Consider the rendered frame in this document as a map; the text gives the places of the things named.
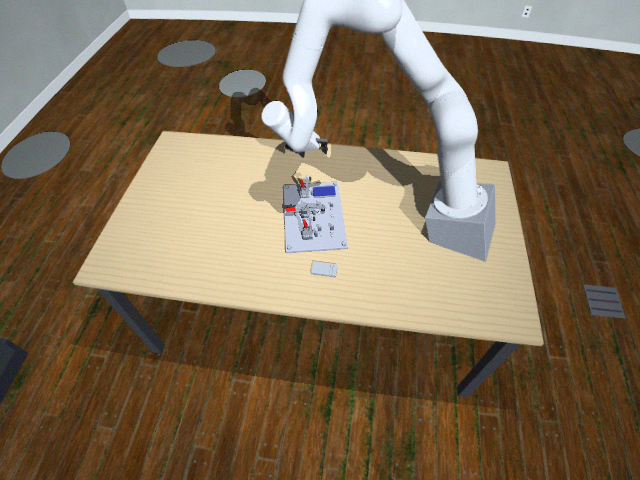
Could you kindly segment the blue rectangular block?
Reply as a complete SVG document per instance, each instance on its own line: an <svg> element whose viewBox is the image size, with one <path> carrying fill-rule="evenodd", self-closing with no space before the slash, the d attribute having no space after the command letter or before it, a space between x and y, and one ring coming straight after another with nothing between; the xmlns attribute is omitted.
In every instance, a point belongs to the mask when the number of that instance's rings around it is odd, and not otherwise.
<svg viewBox="0 0 640 480"><path fill-rule="evenodd" d="M336 196L335 186L313 187L314 198Z"/></svg>

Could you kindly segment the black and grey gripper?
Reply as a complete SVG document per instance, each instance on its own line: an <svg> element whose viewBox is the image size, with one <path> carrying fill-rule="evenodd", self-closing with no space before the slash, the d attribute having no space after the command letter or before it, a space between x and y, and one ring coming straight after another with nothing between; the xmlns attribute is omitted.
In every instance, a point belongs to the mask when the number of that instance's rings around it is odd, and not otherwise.
<svg viewBox="0 0 640 480"><path fill-rule="evenodd" d="M319 143L321 144L321 146L319 146ZM324 143L324 144L322 144ZM305 151L310 151L310 150L317 150L317 149L321 149L321 151L327 155L327 151L328 151L328 139L322 139L320 138L314 131L312 133L311 139L308 143L308 145L301 151L295 151L296 154L299 154L302 158L305 157ZM285 149L293 151L287 144L285 145ZM293 152L294 152L293 151Z"/></svg>

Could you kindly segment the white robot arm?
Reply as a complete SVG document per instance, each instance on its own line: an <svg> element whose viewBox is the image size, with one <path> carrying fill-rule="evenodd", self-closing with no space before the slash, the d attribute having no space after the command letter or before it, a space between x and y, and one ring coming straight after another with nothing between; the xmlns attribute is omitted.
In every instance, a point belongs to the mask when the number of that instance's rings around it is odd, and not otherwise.
<svg viewBox="0 0 640 480"><path fill-rule="evenodd" d="M263 123L292 149L307 146L317 120L312 79L333 26L380 33L425 100L435 126L441 175L442 189L434 198L436 210L450 218L467 218L482 211L488 199L476 183L475 113L404 0L304 0L282 75L294 114L282 102L272 101L262 111Z"/></svg>

